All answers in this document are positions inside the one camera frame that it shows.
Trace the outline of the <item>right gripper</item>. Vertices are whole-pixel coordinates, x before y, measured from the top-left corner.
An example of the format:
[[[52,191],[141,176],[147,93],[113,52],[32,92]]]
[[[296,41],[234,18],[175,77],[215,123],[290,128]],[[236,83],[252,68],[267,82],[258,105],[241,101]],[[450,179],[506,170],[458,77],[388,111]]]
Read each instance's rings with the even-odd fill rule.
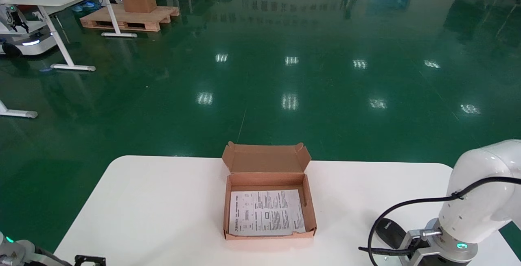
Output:
[[[400,266],[448,266],[442,244],[449,240],[443,229],[376,229],[388,248],[375,248],[374,255],[398,257]]]

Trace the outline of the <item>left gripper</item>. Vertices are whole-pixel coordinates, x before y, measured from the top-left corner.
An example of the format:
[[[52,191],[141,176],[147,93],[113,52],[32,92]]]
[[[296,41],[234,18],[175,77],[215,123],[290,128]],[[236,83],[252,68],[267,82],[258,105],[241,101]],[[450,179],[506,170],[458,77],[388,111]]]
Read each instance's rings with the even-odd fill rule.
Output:
[[[92,255],[76,255],[74,258],[74,266],[82,266],[85,263],[90,263],[93,266],[106,266],[106,258]]]

